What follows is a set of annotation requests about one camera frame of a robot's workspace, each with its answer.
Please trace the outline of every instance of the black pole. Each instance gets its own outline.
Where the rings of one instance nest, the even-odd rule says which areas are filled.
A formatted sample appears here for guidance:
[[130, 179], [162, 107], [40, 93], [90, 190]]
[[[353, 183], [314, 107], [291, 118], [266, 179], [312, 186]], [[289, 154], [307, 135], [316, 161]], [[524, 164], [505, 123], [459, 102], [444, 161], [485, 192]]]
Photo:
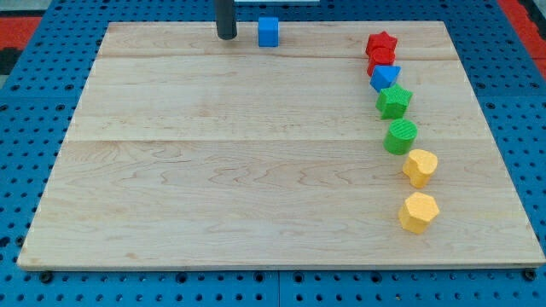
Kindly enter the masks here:
[[214, 11], [218, 37], [224, 40], [235, 38], [237, 36], [235, 0], [214, 0]]

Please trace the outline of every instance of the plastic block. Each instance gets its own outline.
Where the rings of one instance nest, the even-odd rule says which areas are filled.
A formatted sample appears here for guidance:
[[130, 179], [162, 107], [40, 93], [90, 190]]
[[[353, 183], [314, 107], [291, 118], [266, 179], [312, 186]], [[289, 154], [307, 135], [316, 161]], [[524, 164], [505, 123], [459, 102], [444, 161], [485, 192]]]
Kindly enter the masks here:
[[400, 67], [377, 65], [372, 73], [369, 83], [379, 93], [381, 90], [390, 88], [396, 83]]
[[377, 48], [388, 48], [392, 51], [396, 49], [398, 40], [383, 31], [379, 34], [369, 34], [368, 43], [366, 44], [366, 55], [371, 56]]
[[440, 213], [436, 200], [420, 192], [410, 195], [398, 211], [402, 228], [414, 234], [422, 234]]
[[258, 18], [258, 46], [277, 47], [279, 45], [279, 19], [277, 17]]
[[412, 96], [412, 92], [395, 84], [380, 91], [375, 107], [381, 112], [381, 119], [401, 119]]
[[367, 73], [371, 77], [376, 65], [392, 65], [395, 59], [394, 51], [388, 48], [376, 48], [369, 57]]
[[436, 171], [438, 157], [427, 150], [414, 149], [402, 166], [402, 171], [409, 177], [409, 183], [415, 188], [425, 188], [430, 177]]
[[417, 137], [417, 126], [407, 119], [394, 119], [389, 125], [383, 147], [391, 154], [406, 154]]

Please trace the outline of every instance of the blue block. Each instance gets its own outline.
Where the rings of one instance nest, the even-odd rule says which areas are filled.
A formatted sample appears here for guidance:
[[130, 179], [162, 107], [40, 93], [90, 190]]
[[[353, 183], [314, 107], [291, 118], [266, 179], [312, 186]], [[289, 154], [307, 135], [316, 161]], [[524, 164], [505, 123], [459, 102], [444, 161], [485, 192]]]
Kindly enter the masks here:
[[277, 47], [279, 45], [279, 19], [277, 17], [258, 18], [258, 46]]
[[400, 67], [378, 65], [374, 68], [374, 73], [369, 83], [379, 93], [382, 89], [390, 88], [396, 83]]

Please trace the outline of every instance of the wooden cutting board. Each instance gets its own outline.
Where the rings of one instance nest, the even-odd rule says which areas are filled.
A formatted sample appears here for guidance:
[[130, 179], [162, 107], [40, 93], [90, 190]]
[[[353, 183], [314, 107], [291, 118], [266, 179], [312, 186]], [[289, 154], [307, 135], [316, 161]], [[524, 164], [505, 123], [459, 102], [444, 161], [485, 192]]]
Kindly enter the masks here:
[[[416, 191], [382, 147], [370, 33], [398, 37], [414, 148], [439, 168], [423, 235]], [[113, 23], [19, 265], [27, 270], [460, 269], [545, 262], [441, 22], [281, 23], [259, 49], [212, 23]]]

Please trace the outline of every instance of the yellow hexagonal block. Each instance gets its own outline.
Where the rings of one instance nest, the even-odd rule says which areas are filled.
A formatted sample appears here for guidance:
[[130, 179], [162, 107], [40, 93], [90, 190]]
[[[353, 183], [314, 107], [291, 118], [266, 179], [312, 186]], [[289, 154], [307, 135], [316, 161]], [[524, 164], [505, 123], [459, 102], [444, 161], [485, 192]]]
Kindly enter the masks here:
[[432, 196], [415, 192], [406, 199], [400, 208], [398, 219], [403, 229], [415, 234], [422, 234], [439, 213], [436, 200]]
[[436, 171], [438, 157], [434, 153], [422, 149], [414, 149], [408, 153], [408, 158], [402, 166], [404, 174], [408, 175], [409, 183], [416, 188], [425, 188], [430, 177]]

